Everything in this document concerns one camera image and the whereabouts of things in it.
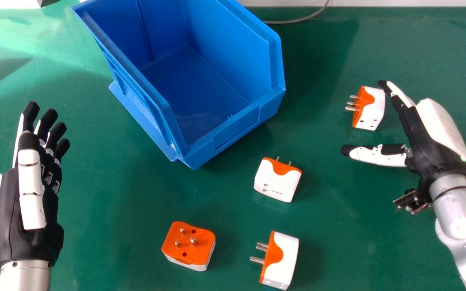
gray cable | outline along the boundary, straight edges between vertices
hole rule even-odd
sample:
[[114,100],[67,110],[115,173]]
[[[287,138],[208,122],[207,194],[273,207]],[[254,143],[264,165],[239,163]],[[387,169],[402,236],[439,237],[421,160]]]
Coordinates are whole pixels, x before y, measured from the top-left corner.
[[322,13],[327,8],[329,2],[330,0],[326,0],[325,4],[318,11],[312,13],[311,15],[302,17],[302,18],[293,19],[293,20],[281,20],[281,21],[280,20],[266,20],[264,21],[264,23],[265,24],[293,24],[293,23],[307,21],[309,19],[312,19],[318,16],[318,14]]

green table surface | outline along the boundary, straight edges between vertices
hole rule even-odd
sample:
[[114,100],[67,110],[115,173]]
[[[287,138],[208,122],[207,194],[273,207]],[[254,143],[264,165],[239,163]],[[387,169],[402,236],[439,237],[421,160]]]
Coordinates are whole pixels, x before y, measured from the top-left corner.
[[[276,230],[300,239],[291,290],[464,290],[432,210],[392,203],[418,177],[340,154],[345,143],[406,142],[388,103],[377,131],[344,111],[359,86],[389,79],[446,107],[466,140],[466,8],[328,8],[281,36],[287,93],[279,112],[196,171],[170,162],[109,91],[89,31],[61,0],[0,11],[0,173],[18,117],[37,101],[59,111],[72,148],[63,159],[65,243],[52,290],[272,290],[249,256]],[[253,9],[263,18],[308,9]],[[254,192],[263,156],[303,170],[292,203]],[[172,221],[216,234],[206,272],[169,263]]]

blue storage container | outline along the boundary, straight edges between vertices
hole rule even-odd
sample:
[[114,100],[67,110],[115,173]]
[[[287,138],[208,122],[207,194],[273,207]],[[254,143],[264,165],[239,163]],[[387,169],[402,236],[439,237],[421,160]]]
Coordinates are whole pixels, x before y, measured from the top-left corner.
[[279,36],[236,0],[89,0],[109,89],[171,161],[196,169],[273,116]]

robotic arm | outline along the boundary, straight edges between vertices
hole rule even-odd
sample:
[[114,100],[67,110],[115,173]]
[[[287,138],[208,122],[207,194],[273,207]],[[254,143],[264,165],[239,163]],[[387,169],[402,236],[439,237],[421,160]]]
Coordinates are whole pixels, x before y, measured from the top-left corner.
[[63,247],[64,230],[57,223],[62,156],[70,147],[59,139],[66,125],[49,109],[39,113],[35,102],[21,114],[12,168],[0,174],[0,291],[47,291],[51,268]]
[[449,113],[432,99],[416,105],[390,81],[378,85],[391,96],[410,148],[405,144],[361,147],[345,145],[342,154],[385,166],[406,166],[418,173],[416,189],[394,201],[416,214],[433,207],[438,237],[453,253],[466,285],[466,146]]

white wall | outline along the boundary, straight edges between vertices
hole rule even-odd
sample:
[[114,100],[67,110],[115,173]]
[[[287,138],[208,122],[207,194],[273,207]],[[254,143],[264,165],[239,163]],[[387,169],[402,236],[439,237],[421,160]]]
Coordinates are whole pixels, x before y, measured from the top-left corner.
[[[245,6],[322,6],[325,0],[238,0]],[[466,0],[330,0],[329,6],[466,6]]]

